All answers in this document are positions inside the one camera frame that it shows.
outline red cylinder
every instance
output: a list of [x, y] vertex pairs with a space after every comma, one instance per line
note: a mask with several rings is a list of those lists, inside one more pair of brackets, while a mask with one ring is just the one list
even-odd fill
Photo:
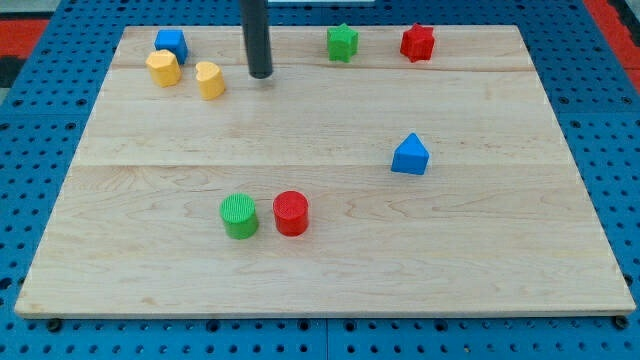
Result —
[[297, 191], [285, 191], [273, 200], [276, 228], [285, 236], [298, 236], [309, 226], [309, 203]]

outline black cylinder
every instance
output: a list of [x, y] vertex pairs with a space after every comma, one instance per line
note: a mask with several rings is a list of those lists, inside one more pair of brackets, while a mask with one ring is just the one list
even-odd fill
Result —
[[249, 74], [256, 79], [267, 78], [273, 73], [267, 0], [240, 0], [240, 12]]

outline red star block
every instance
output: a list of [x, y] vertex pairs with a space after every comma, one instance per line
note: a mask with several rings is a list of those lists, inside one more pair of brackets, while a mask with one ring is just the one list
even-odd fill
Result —
[[411, 29], [402, 35], [402, 45], [400, 52], [411, 60], [430, 60], [433, 52], [433, 45], [436, 39], [433, 37], [433, 28], [413, 24]]

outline blue block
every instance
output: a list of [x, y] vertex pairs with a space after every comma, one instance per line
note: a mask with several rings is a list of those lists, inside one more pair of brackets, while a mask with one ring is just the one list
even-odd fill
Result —
[[393, 154], [391, 171], [424, 175], [428, 162], [429, 152], [424, 145], [422, 145], [418, 135], [411, 133], [396, 148]]
[[169, 50], [176, 58], [178, 63], [183, 65], [187, 60], [189, 49], [187, 41], [184, 39], [182, 30], [160, 30], [155, 41], [156, 50]]

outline green cylinder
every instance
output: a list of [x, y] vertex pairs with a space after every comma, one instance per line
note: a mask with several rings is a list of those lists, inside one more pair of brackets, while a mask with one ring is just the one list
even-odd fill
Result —
[[220, 204], [220, 216], [230, 238], [246, 239], [258, 230], [256, 205], [247, 194], [232, 194], [224, 199]]

